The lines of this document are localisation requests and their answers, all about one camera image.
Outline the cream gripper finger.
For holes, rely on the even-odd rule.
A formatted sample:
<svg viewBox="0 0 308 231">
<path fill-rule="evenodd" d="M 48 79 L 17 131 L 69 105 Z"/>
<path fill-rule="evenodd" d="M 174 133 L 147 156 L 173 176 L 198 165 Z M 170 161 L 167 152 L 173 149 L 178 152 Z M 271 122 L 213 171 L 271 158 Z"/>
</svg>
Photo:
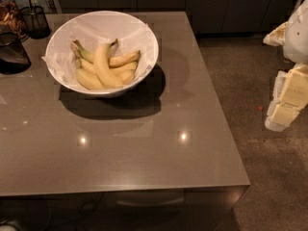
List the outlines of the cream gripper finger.
<svg viewBox="0 0 308 231">
<path fill-rule="evenodd" d="M 287 23 L 282 23 L 264 37 L 263 43 L 270 46 L 282 46 L 285 42 L 286 28 Z"/>
</svg>

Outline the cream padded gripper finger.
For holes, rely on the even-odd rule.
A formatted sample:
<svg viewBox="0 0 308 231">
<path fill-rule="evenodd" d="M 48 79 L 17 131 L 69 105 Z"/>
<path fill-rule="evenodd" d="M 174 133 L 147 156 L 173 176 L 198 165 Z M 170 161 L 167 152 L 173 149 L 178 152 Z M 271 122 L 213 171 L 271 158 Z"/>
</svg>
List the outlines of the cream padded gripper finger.
<svg viewBox="0 0 308 231">
<path fill-rule="evenodd" d="M 288 72 L 279 71 L 269 103 L 265 126 L 282 132 L 308 105 L 308 65 L 295 64 Z"/>
</svg>

